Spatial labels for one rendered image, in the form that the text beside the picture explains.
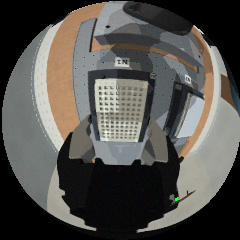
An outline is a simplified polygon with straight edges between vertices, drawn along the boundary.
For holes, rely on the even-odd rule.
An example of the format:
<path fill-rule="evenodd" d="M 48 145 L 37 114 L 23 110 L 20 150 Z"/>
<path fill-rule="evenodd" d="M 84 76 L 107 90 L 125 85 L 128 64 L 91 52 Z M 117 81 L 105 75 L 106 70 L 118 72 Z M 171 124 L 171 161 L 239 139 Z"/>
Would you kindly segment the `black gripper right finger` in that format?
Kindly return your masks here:
<path fill-rule="evenodd" d="M 149 117 L 147 126 L 149 139 L 146 140 L 141 158 L 144 165 L 156 167 L 165 173 L 170 181 L 170 195 L 175 194 L 180 171 L 177 151 L 169 136 L 152 117 Z"/>

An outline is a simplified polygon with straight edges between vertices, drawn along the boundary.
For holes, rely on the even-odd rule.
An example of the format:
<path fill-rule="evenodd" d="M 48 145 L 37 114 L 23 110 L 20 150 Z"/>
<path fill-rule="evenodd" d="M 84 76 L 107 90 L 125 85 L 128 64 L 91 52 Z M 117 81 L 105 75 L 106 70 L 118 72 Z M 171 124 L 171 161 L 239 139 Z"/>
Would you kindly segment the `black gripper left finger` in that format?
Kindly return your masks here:
<path fill-rule="evenodd" d="M 81 123 L 67 136 L 57 158 L 59 188 L 65 191 L 65 178 L 69 171 L 83 163 L 93 163 L 95 149 L 90 138 L 92 124 L 91 115 L 87 115 Z"/>

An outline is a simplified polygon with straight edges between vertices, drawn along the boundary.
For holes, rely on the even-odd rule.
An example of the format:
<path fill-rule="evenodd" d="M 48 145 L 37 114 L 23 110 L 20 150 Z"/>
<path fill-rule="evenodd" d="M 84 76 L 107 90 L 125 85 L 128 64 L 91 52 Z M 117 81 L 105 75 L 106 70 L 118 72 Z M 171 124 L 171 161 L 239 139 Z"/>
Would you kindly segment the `white label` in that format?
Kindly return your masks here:
<path fill-rule="evenodd" d="M 118 67 L 129 67 L 130 58 L 119 58 L 115 57 L 115 66 Z"/>
<path fill-rule="evenodd" d="M 187 76 L 186 74 L 185 74 L 185 82 L 191 84 L 191 77 Z"/>

